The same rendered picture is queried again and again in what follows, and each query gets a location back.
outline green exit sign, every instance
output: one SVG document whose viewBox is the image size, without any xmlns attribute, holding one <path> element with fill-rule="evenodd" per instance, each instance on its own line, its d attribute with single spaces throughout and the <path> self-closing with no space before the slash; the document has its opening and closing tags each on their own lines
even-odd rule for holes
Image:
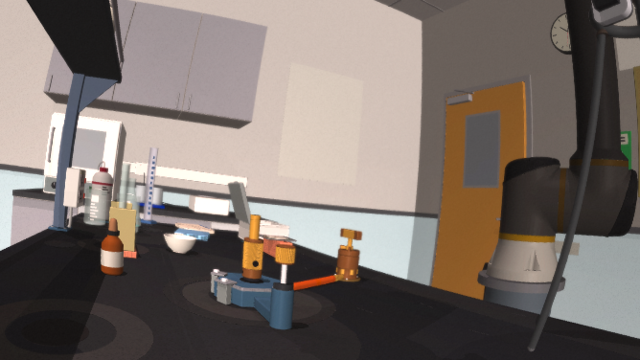
<svg viewBox="0 0 640 360">
<path fill-rule="evenodd" d="M 622 149 L 622 153 L 627 156 L 629 160 L 629 170 L 631 170 L 631 132 L 630 131 L 622 131 L 620 133 L 620 148 Z"/>
</svg>

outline beige wall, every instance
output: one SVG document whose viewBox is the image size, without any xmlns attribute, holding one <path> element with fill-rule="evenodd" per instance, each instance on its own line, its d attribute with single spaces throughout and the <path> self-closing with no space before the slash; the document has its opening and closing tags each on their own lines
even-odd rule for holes
<svg viewBox="0 0 640 360">
<path fill-rule="evenodd" d="M 248 178 L 247 194 L 325 205 L 412 212 L 421 133 L 421 22 L 373 0 L 156 0 L 147 3 L 267 27 L 253 123 L 232 129 L 87 108 L 120 121 L 125 161 Z M 43 92 L 53 43 L 28 3 L 0 5 L 0 164 L 43 169 L 51 115 Z M 291 63 L 363 84 L 354 185 L 279 176 Z M 222 186 L 158 179 L 159 186 L 226 192 Z"/>
<path fill-rule="evenodd" d="M 531 76 L 533 156 L 557 158 L 563 167 L 576 150 L 571 56 L 551 43 L 564 2 L 468 1 L 423 23 L 423 131 L 416 211 L 440 212 L 445 93 Z M 637 162 L 637 120 L 632 70 L 618 73 L 622 130 L 632 131 Z M 633 226 L 640 226 L 640 216 Z"/>
</svg>

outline black table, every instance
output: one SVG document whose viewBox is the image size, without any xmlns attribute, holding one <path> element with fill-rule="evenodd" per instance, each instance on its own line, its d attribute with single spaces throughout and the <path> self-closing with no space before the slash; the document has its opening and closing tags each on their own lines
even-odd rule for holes
<svg viewBox="0 0 640 360">
<path fill-rule="evenodd" d="M 143 224 L 140 257 L 119 277 L 100 270 L 106 226 L 74 218 L 0 252 L 0 359 L 637 359 L 640 340 L 537 315 L 360 267 L 360 282 L 297 291 L 293 329 L 219 303 L 214 268 L 241 272 L 237 233 L 217 231 L 186 255 L 171 225 Z M 297 246 L 289 281 L 333 274 L 336 259 Z M 281 267 L 264 256 L 263 275 Z"/>
</svg>

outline gray cabinet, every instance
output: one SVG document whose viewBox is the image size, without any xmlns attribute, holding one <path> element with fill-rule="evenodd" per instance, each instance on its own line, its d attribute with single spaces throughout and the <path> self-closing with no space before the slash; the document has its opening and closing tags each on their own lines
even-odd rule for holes
<svg viewBox="0 0 640 360">
<path fill-rule="evenodd" d="M 118 1 L 118 14 L 120 15 L 120 34 L 122 37 L 123 46 L 126 45 L 126 34 L 129 29 L 131 16 L 133 14 L 135 6 L 136 3 L 133 1 Z M 51 62 L 49 63 L 49 72 L 47 73 L 47 79 L 44 84 L 45 94 L 47 94 L 55 102 L 67 103 L 67 100 L 69 99 L 69 89 L 71 88 L 72 77 L 73 74 L 71 73 L 69 66 L 67 66 L 67 63 L 60 55 L 60 52 L 54 47 L 54 53 L 52 54 Z M 108 105 L 108 102 L 111 101 L 111 98 L 113 96 L 114 86 L 106 90 L 94 102 L 92 102 L 91 105 L 94 107 L 96 105 L 98 107 L 101 107 L 100 105 Z"/>
<path fill-rule="evenodd" d="M 180 119 L 251 122 L 265 38 L 265 26 L 202 15 Z"/>
<path fill-rule="evenodd" d="M 138 3 L 126 36 L 118 109 L 176 119 L 201 14 Z"/>
</svg>

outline cabinet handle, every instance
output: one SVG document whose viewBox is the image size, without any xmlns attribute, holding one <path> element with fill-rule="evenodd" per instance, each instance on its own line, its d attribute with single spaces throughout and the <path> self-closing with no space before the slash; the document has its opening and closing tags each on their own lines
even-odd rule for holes
<svg viewBox="0 0 640 360">
<path fill-rule="evenodd" d="M 49 141 L 49 158 L 47 158 L 47 162 L 49 163 L 51 163 L 51 150 L 52 150 L 52 147 L 54 146 L 54 133 L 56 133 L 56 128 L 52 127 L 51 135 L 49 136 L 51 138 L 51 140 Z"/>
</svg>

